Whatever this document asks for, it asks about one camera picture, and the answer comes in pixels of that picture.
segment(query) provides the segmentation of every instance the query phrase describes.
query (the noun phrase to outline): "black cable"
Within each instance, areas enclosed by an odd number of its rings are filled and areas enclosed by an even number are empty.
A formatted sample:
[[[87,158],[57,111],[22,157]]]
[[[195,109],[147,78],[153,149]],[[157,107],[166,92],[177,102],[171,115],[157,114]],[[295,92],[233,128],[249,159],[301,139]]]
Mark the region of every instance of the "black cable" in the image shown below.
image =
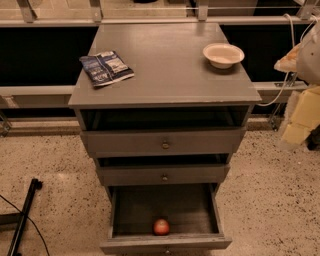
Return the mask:
[[[11,203],[8,199],[6,199],[5,197],[3,197],[2,195],[0,195],[0,197],[1,197],[4,201],[6,201],[8,204],[10,204],[12,207],[14,207],[18,212],[20,212],[21,214],[24,214],[22,211],[19,210],[18,207],[16,207],[16,206],[15,206],[13,203]],[[34,221],[33,221],[29,216],[27,216],[27,218],[28,218],[28,220],[31,221],[31,223],[33,224],[33,226],[36,228],[36,230],[37,230],[37,232],[38,232],[38,234],[39,234],[39,236],[40,236],[40,238],[41,238],[41,240],[42,240],[42,242],[43,242],[43,244],[44,244],[44,247],[46,248],[46,252],[47,252],[48,256],[50,256],[50,253],[49,253],[49,250],[48,250],[46,241],[44,240],[43,236],[41,235],[41,232],[40,232],[40,230],[38,229],[36,223],[34,223]]]

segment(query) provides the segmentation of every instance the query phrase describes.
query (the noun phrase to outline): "black stand leg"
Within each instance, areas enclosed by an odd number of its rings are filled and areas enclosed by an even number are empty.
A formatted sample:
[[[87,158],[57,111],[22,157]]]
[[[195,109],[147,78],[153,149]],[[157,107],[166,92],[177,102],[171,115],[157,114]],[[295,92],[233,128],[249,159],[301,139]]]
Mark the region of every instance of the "black stand leg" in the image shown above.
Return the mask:
[[[11,246],[8,252],[8,256],[18,256],[21,254],[18,254],[17,251],[19,249],[19,244],[20,244],[20,240],[23,234],[23,230],[28,218],[28,214],[31,208],[31,203],[34,197],[34,194],[36,192],[37,189],[41,189],[42,187],[42,182],[39,181],[38,179],[32,179],[30,187],[29,187],[29,191],[26,197],[26,200],[24,202],[23,205],[23,209],[22,209],[22,213],[20,213],[20,217],[18,220],[18,225],[16,227],[16,231],[14,233],[12,242],[11,242]]]

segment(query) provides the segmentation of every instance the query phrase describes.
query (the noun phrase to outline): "apple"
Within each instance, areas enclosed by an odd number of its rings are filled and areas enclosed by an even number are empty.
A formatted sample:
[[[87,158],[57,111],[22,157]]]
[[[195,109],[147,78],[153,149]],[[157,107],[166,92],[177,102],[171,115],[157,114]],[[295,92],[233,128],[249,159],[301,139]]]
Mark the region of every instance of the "apple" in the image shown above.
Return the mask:
[[[168,235],[170,231],[169,223],[165,219],[157,219],[153,223],[153,233],[156,236],[165,236]]]

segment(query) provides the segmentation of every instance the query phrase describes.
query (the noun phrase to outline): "drawer knob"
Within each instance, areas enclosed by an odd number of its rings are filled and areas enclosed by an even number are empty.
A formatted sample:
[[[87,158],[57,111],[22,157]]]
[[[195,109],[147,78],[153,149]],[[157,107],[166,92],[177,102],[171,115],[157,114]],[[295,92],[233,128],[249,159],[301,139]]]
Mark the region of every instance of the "drawer knob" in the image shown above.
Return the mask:
[[[161,178],[163,181],[167,181],[169,179],[167,174],[163,174]]]
[[[162,142],[162,148],[168,149],[168,148],[170,148],[170,144],[167,141],[164,141],[164,142]]]

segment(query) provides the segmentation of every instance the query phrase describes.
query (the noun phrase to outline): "cabinet top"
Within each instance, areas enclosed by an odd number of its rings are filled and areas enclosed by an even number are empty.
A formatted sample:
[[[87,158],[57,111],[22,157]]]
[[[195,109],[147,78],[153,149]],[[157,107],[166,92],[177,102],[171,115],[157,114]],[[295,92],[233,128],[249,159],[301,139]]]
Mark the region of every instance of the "cabinet top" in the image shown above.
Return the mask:
[[[101,25],[88,55],[116,51],[135,76],[94,89],[81,71],[71,108],[131,108],[253,104],[260,96],[241,64],[211,66],[202,54],[226,43],[215,23]]]

